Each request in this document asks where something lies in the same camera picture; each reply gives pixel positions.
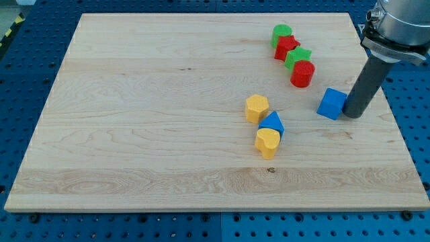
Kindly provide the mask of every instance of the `yellow hexagonal block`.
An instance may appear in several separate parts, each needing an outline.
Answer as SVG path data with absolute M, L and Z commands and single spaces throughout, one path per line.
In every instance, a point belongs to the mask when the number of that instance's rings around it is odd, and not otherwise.
M 260 128 L 255 137 L 255 148 L 261 151 L 264 159 L 273 159 L 280 144 L 280 133 L 271 128 Z
M 248 122 L 259 124 L 269 111 L 269 101 L 262 95 L 252 95 L 245 104 L 245 116 Z

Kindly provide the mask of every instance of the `wooden surface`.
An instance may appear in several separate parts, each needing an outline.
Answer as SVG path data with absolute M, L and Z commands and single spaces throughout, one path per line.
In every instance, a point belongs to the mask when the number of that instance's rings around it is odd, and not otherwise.
M 282 23 L 312 49 L 306 89 L 273 59 Z M 365 61 L 344 13 L 84 14 L 5 209 L 427 209 L 381 91 L 358 120 L 316 114 L 325 89 L 348 92 Z M 254 93 L 286 127 L 270 161 L 245 120 Z

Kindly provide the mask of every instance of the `blue cube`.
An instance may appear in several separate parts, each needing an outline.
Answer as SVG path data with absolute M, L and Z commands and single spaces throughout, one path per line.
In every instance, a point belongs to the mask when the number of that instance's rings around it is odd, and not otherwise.
M 346 99 L 347 95 L 345 93 L 327 88 L 316 113 L 336 120 L 342 112 L 343 104 Z

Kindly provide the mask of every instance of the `yellow-black hazard tape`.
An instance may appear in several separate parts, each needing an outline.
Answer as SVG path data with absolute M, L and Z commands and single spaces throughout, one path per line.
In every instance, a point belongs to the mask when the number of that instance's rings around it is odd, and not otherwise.
M 5 56 L 7 49 L 11 45 L 13 38 L 18 33 L 18 30 L 24 23 L 24 20 L 24 16 L 22 15 L 22 13 L 20 13 L 16 17 L 15 21 L 12 23 L 12 26 L 9 28 L 9 30 L 6 31 L 4 37 L 2 37 L 0 41 L 0 60 Z

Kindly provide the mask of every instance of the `red block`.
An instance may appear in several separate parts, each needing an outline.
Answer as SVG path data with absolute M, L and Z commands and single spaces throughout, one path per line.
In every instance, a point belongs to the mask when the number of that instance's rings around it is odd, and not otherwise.
M 299 41 L 294 36 L 280 36 L 276 46 L 275 59 L 285 61 L 288 51 L 295 49 L 299 45 Z
M 307 60 L 296 62 L 291 74 L 291 83 L 296 87 L 307 87 L 315 72 L 315 66 Z

